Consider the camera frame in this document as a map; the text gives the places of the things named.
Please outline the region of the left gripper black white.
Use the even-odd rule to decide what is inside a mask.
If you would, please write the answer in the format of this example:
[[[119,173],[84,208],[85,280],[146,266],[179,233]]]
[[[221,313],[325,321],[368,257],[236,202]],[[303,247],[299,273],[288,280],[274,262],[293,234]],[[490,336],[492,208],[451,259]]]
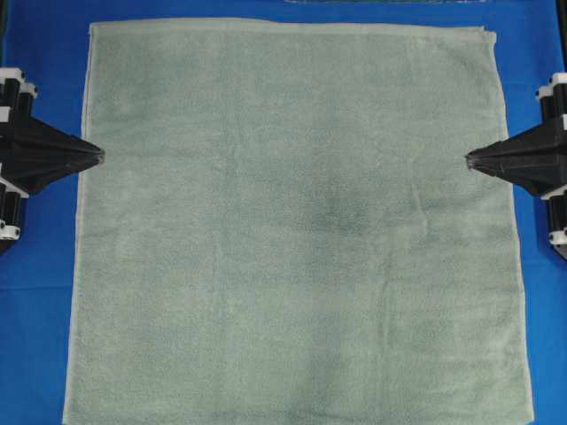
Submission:
[[[1,68],[1,254],[21,237],[29,195],[105,158],[96,145],[30,117],[36,98],[21,69]]]

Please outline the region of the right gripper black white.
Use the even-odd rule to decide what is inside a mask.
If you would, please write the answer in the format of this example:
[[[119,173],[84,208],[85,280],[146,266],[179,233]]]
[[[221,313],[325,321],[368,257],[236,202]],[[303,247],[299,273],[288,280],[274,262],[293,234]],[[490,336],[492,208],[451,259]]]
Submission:
[[[524,188],[547,204],[548,241],[566,259],[566,73],[541,86],[542,124],[466,154],[469,168]]]

